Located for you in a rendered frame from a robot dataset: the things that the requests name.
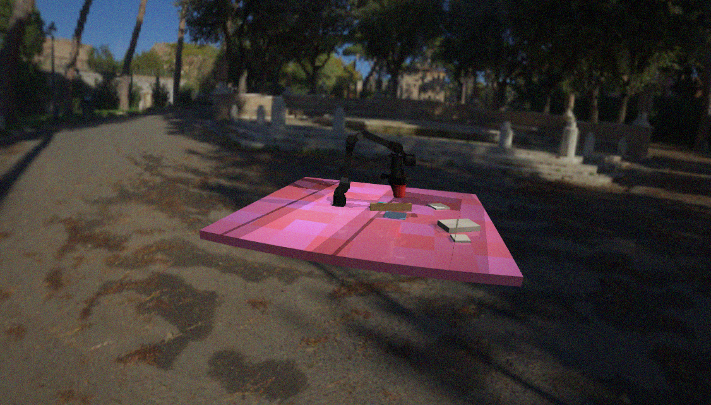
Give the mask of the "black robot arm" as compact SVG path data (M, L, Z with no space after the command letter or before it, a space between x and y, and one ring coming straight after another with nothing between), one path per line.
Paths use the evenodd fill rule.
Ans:
M344 168L341 176L340 183L337 188L335 188L335 191L333 193L333 205L336 207L344 207L346 205L346 197L344 193L350 189L350 182L351 179L349 179L349 171L350 171L350 163L353 155L353 150L355 147L356 142L359 140L365 139L367 137L370 140L373 140L375 142L378 142L388 148L390 148L392 151L395 153L399 153L400 155L404 156L398 156L396 154L391 154L389 157L393 157L393 161L391 164L393 166L402 166L402 158L403 158L403 164L405 166L415 166L416 165L416 157L414 154L412 155L406 155L405 152L403 152L403 146L398 143L398 142L393 142L389 141L381 136L375 135L373 133L370 133L370 131L362 131L362 133L356 134L356 135L349 135L345 139L345 146L346 146L346 153L345 153L345 160L344 160Z

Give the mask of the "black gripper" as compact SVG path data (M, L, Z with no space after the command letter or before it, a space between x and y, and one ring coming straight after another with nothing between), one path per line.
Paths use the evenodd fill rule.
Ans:
M402 167L401 166L393 166L391 165L391 174L382 174L381 179L386 179L388 178L388 182L393 189L393 183L395 185L401 185L402 183L412 183L412 178L408 178L405 176L404 178L401 175L402 172Z

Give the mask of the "olive brown flat bar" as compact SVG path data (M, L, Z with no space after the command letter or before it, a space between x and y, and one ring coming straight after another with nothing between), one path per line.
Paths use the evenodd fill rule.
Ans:
M411 203L370 203L370 210L412 210Z

